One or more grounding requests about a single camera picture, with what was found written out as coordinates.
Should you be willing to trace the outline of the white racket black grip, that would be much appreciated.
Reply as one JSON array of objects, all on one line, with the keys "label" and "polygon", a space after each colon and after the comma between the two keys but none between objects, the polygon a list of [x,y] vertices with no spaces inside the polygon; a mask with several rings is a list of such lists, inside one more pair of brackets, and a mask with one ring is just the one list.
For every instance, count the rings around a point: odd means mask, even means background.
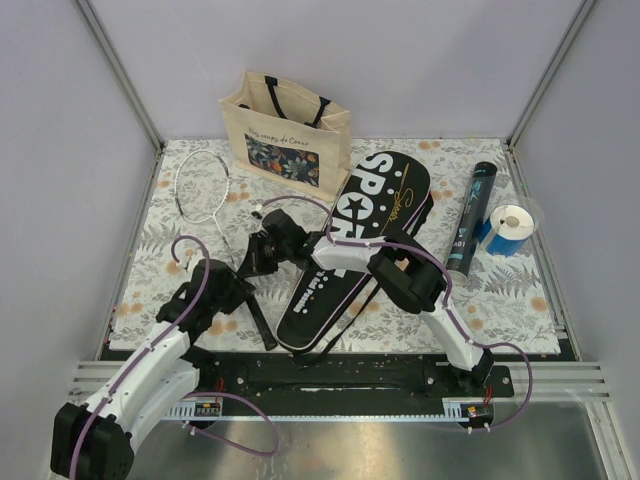
[{"label": "white racket black grip", "polygon": [[227,163],[209,149],[197,149],[179,163],[173,195],[181,218],[192,225],[212,223],[217,230],[234,270],[238,262],[218,219],[231,187]]}]

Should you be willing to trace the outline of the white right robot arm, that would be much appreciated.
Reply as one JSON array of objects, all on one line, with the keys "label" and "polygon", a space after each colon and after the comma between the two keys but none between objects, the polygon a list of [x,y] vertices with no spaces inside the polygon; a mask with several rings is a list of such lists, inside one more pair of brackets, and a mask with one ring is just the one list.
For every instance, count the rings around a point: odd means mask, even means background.
[{"label": "white right robot arm", "polygon": [[268,275],[285,261],[303,271],[346,270],[372,276],[397,307],[427,324],[444,348],[462,393],[475,396],[490,385],[493,355],[457,318],[448,271],[404,231],[372,239],[333,237],[329,232],[306,232],[278,209],[250,235],[239,274]]}]

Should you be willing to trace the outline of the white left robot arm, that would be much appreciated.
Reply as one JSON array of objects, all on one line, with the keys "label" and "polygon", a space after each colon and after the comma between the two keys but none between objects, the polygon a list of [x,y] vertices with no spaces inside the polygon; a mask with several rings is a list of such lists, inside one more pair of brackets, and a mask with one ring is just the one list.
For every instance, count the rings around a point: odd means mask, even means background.
[{"label": "white left robot arm", "polygon": [[50,468],[67,479],[124,479],[137,451],[169,410],[216,386],[199,337],[219,314],[247,302],[254,286],[224,262],[202,259],[158,311],[140,347],[84,403],[54,419]]}]

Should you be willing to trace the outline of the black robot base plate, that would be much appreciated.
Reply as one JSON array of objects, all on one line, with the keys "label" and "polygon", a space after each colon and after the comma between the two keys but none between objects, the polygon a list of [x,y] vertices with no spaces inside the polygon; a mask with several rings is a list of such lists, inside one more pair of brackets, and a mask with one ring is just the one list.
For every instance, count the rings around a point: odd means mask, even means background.
[{"label": "black robot base plate", "polygon": [[514,395],[507,367],[494,365],[479,384],[441,354],[338,354],[303,366],[283,353],[209,352],[191,348],[199,391],[221,389],[269,416],[410,416],[443,412],[446,399],[481,401]]}]

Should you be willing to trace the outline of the black shuttlecock tube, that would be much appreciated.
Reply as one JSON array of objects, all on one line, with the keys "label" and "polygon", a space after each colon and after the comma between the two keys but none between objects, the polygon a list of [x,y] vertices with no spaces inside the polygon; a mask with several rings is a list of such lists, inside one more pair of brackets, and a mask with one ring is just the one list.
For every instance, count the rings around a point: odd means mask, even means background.
[{"label": "black shuttlecock tube", "polygon": [[484,161],[474,166],[446,261],[446,269],[456,286],[467,281],[496,174],[494,163]]}]

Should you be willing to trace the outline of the black sport racket cover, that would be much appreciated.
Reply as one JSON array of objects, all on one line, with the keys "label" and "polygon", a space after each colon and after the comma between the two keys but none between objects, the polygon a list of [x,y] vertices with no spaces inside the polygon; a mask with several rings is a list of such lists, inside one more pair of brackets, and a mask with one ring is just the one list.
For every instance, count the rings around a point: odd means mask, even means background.
[{"label": "black sport racket cover", "polygon": [[[383,151],[359,161],[331,210],[331,237],[361,243],[405,231],[414,236],[433,200],[431,176],[420,161]],[[316,347],[349,308],[371,276],[314,267],[299,277],[276,326],[279,344],[294,355]]]}]

